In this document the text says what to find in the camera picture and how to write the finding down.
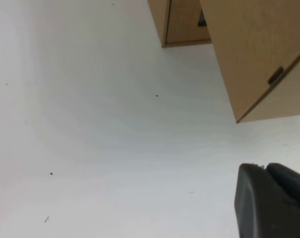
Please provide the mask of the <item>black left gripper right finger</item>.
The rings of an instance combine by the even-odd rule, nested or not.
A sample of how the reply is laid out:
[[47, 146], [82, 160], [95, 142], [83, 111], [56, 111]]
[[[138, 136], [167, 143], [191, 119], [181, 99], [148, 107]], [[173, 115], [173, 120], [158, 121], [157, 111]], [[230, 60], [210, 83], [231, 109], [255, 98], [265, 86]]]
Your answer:
[[285, 193], [300, 206], [300, 174], [278, 163], [270, 163], [266, 167], [266, 171]]

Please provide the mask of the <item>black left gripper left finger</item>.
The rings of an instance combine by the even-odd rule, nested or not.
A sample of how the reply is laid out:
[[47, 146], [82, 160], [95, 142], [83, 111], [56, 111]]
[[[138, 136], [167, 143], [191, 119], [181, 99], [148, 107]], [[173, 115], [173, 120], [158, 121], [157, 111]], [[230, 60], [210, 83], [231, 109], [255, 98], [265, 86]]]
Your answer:
[[241, 238], [300, 238], [300, 206], [266, 168], [239, 166], [235, 212]]

